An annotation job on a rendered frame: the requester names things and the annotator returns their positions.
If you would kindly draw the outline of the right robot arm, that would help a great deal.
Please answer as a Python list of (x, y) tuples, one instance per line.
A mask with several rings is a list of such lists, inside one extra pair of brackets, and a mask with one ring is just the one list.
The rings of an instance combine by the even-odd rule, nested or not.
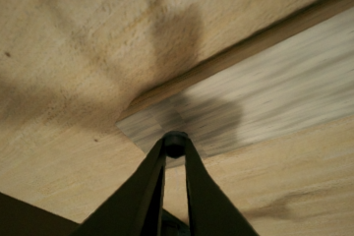
[(190, 229), (187, 224), (162, 208), (160, 236), (190, 236)]

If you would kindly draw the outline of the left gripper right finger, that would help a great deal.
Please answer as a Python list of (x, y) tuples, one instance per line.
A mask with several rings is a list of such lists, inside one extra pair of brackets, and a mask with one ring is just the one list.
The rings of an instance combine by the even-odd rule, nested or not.
[(260, 236), (208, 174), (189, 138), (185, 171), (190, 236)]

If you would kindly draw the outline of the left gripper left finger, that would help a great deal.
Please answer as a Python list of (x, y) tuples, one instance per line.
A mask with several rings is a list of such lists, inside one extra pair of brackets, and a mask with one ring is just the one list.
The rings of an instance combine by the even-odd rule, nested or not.
[(135, 172), (69, 236), (160, 236), (165, 167), (164, 139), (159, 139)]

